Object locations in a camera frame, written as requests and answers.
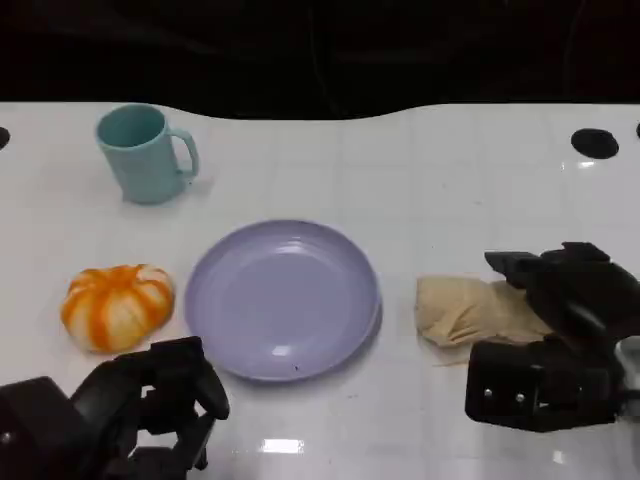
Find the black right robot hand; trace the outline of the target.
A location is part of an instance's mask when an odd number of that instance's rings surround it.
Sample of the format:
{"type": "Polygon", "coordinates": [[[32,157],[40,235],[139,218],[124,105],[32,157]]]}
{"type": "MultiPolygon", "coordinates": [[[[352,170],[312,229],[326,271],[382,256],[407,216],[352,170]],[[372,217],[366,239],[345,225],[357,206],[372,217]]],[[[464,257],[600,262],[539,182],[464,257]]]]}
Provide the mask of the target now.
{"type": "Polygon", "coordinates": [[[551,331],[521,346],[474,345],[466,415],[533,432],[638,420],[638,279],[587,242],[485,259],[551,331]]]}

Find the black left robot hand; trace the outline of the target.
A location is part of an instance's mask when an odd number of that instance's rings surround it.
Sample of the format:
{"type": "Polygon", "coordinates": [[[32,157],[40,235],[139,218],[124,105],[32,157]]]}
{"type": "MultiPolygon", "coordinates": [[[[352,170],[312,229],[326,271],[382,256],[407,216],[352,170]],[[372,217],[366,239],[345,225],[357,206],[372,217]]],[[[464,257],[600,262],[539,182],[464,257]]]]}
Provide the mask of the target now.
{"type": "Polygon", "coordinates": [[[184,479],[230,414],[197,336],[98,365],[72,396],[49,377],[1,388],[4,479],[184,479]]]}

